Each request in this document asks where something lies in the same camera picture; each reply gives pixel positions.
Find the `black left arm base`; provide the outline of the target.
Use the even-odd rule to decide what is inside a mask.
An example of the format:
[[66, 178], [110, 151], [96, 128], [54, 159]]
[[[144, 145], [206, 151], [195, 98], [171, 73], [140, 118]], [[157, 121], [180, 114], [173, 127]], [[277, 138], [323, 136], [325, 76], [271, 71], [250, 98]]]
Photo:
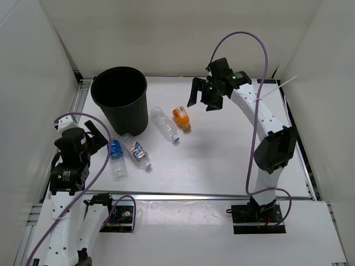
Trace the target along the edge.
[[111, 203], [107, 219], [99, 232], [133, 233], [136, 226], [136, 201], [130, 195], [124, 195]]

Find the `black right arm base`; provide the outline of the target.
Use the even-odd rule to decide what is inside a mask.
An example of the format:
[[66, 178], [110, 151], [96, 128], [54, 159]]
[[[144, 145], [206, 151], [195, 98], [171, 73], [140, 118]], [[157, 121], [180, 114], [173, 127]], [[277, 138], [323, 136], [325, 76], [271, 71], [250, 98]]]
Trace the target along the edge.
[[286, 229], [280, 205], [266, 214], [258, 216], [251, 205], [240, 204], [232, 205], [226, 210], [227, 214], [232, 215], [234, 234], [285, 234]]

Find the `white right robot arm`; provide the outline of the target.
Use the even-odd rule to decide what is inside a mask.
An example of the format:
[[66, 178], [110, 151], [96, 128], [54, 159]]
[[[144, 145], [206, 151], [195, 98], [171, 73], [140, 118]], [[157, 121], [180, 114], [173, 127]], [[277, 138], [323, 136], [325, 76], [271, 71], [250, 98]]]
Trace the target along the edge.
[[253, 126], [252, 148], [249, 164], [258, 167], [257, 180], [243, 216], [261, 222], [271, 215], [276, 205], [275, 191], [283, 169], [293, 158], [297, 141], [297, 130], [281, 123], [258, 97], [251, 79], [243, 71], [221, 79], [211, 75], [206, 79], [193, 78], [188, 106], [195, 105], [197, 94], [207, 110], [220, 110], [223, 97], [236, 104]]

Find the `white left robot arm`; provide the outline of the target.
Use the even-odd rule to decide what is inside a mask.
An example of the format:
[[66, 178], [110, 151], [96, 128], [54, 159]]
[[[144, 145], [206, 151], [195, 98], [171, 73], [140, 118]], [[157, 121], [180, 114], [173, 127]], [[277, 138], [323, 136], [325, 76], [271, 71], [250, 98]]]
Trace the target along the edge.
[[100, 194], [87, 202], [89, 212], [80, 220], [90, 158], [109, 143], [90, 120], [84, 125], [83, 129], [59, 120], [56, 127], [61, 137], [54, 143], [59, 152], [53, 160], [49, 186], [54, 222], [44, 265], [91, 265], [89, 253], [103, 221], [116, 216], [110, 196]]

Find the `orange plastic bottle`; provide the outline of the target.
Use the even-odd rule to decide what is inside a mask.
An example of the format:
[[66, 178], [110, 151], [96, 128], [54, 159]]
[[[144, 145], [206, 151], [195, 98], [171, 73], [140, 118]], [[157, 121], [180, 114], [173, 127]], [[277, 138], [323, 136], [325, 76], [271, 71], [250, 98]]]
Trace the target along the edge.
[[183, 106], [179, 106], [173, 110], [173, 116], [176, 123], [184, 132], [189, 132], [191, 130], [189, 116]]

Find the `clear unlabelled plastic bottle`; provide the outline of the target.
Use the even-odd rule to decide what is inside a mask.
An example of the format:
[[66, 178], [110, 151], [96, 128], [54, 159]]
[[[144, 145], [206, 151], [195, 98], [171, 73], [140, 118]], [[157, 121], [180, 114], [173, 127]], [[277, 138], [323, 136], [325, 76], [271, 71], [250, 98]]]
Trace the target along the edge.
[[171, 142], [178, 142], [180, 140], [177, 128], [173, 122], [167, 117], [161, 107], [156, 106], [151, 110], [151, 119], [157, 126], [162, 135]]

